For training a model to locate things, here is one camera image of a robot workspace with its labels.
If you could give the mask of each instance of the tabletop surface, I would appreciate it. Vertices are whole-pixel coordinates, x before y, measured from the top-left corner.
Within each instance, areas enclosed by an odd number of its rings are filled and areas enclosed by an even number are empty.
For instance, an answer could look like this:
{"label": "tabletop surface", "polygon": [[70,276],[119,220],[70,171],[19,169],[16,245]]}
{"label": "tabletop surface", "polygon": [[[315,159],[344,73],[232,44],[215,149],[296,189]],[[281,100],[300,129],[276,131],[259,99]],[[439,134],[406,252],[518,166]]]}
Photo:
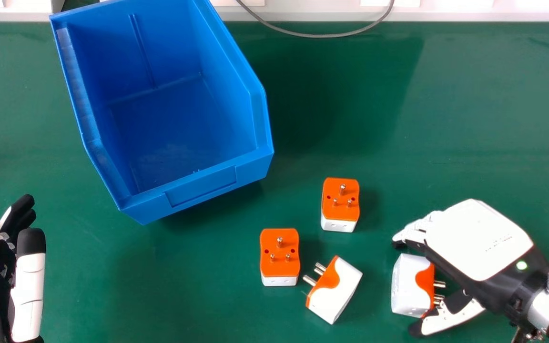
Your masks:
{"label": "tabletop surface", "polygon": [[[0,24],[0,216],[35,197],[48,343],[414,342],[414,319],[390,311],[390,239],[466,198],[520,224],[549,258],[548,23],[396,22],[339,40],[229,27],[268,96],[270,172],[140,226],[83,150],[50,27]],[[361,184],[352,234],[320,228],[328,176]],[[272,227],[298,229],[304,272],[336,254],[363,271],[335,325],[305,308],[307,284],[262,286],[259,234]],[[484,314],[424,341],[509,342],[513,330]]]}

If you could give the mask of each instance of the wire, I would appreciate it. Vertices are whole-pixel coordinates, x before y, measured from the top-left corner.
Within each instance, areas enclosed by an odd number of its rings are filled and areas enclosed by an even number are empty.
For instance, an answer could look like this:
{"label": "wire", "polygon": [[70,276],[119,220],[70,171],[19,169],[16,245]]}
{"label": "wire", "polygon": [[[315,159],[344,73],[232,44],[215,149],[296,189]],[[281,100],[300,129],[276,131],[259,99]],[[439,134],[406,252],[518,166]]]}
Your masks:
{"label": "wire", "polygon": [[252,9],[250,9],[247,5],[244,4],[244,2],[242,0],[236,0],[236,2],[238,2],[238,4],[245,10],[247,11],[247,13],[249,13],[251,15],[251,17],[255,18],[257,21],[261,22],[262,24],[264,24],[265,26],[267,26],[268,28],[271,28],[275,31],[278,31],[278,32],[281,32],[281,33],[285,33],[286,35],[292,35],[292,36],[296,36],[296,37],[303,37],[303,38],[341,38],[341,37],[349,37],[349,36],[352,36],[352,35],[357,35],[358,33],[362,33],[362,32],[365,32],[365,31],[368,31],[369,29],[373,28],[374,26],[380,24],[380,22],[382,22],[383,20],[385,20],[385,18],[387,18],[387,16],[391,13],[391,10],[393,9],[393,4],[395,3],[395,0],[389,0],[389,4],[387,6],[387,10],[385,11],[385,13],[383,13],[383,15],[381,15],[380,18],[378,18],[376,21],[372,22],[371,24],[367,25],[367,26],[364,26],[363,28],[360,28],[360,29],[357,29],[357,30],[353,30],[353,31],[349,31],[349,32],[342,32],[342,33],[327,33],[327,34],[322,34],[322,35],[316,35],[316,34],[312,34],[312,33],[302,33],[302,32],[294,32],[294,31],[290,31],[290,30],[285,30],[285,29],[282,29],[282,28],[279,28],[278,26],[275,26],[275,25],[272,25],[271,23],[265,21],[264,19],[262,19],[262,17],[260,17],[259,15],[257,15],[257,13],[255,13],[254,11],[252,11]]}

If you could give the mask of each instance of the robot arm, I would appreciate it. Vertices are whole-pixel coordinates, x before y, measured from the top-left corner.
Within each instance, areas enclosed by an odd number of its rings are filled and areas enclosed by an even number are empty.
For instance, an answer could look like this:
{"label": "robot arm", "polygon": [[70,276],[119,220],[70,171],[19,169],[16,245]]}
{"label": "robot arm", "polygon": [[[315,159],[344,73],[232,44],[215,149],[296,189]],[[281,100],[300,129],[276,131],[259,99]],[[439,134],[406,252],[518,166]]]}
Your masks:
{"label": "robot arm", "polygon": [[549,337],[549,263],[527,233],[477,200],[408,224],[392,240],[432,262],[462,289],[410,326],[427,336],[488,310],[518,327],[515,342]]}
{"label": "robot arm", "polygon": [[0,343],[39,343],[46,239],[29,228],[33,197],[24,195],[0,220]]}

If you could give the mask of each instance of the blue storage bin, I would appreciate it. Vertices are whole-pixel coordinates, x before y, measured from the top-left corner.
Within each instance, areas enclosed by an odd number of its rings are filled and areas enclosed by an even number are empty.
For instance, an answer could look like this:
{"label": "blue storage bin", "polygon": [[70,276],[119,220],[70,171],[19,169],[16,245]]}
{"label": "blue storage bin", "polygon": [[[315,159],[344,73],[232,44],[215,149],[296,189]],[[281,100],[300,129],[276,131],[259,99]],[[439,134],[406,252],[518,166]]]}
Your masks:
{"label": "blue storage bin", "polygon": [[120,211],[147,224],[266,176],[264,88],[209,0],[110,0],[50,20]]}

